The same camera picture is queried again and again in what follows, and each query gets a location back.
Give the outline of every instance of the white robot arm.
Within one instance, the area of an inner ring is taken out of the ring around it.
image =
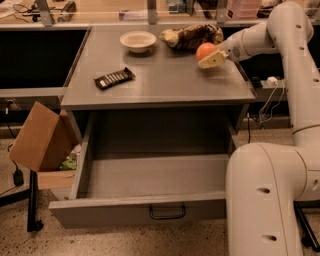
[[[307,43],[304,10],[284,2],[266,23],[242,30],[199,61],[215,67],[279,52],[295,146],[252,143],[238,148],[226,174],[230,256],[302,256],[294,201],[320,199],[320,75]]]

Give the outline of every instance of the speckled floor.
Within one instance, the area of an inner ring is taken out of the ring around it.
[[[247,143],[248,131],[245,125],[239,133],[239,139],[242,144]],[[7,157],[7,147],[12,141],[8,130],[1,127],[0,193],[13,187],[12,173],[15,166]],[[286,125],[260,130],[252,123],[251,141],[291,145],[292,137]],[[23,169],[23,172],[24,186],[27,188],[28,170]],[[37,219],[44,223],[39,232],[28,233],[26,230],[28,200],[0,208],[0,255],[228,255],[225,220],[67,230],[48,210],[49,202],[53,199],[49,190],[38,194]],[[317,209],[309,210],[307,216],[316,235],[319,235],[320,214]],[[305,250],[305,255],[314,253]]]

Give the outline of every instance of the white bowl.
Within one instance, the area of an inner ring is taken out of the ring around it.
[[[129,51],[143,53],[156,42],[157,38],[146,31],[131,31],[120,37],[122,45],[127,46]]]

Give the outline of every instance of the drawer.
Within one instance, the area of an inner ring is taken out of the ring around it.
[[[65,228],[224,218],[224,118],[220,107],[91,113],[69,199],[49,209]]]

